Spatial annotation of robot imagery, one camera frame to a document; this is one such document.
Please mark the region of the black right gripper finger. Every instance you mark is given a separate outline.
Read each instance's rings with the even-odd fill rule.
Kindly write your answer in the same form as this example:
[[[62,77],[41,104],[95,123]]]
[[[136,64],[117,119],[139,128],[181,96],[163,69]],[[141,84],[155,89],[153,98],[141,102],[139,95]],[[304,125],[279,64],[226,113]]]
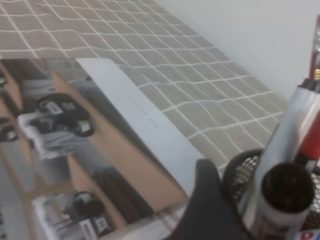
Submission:
[[[195,165],[194,190],[168,240],[250,240],[225,200],[219,172],[209,159]]]

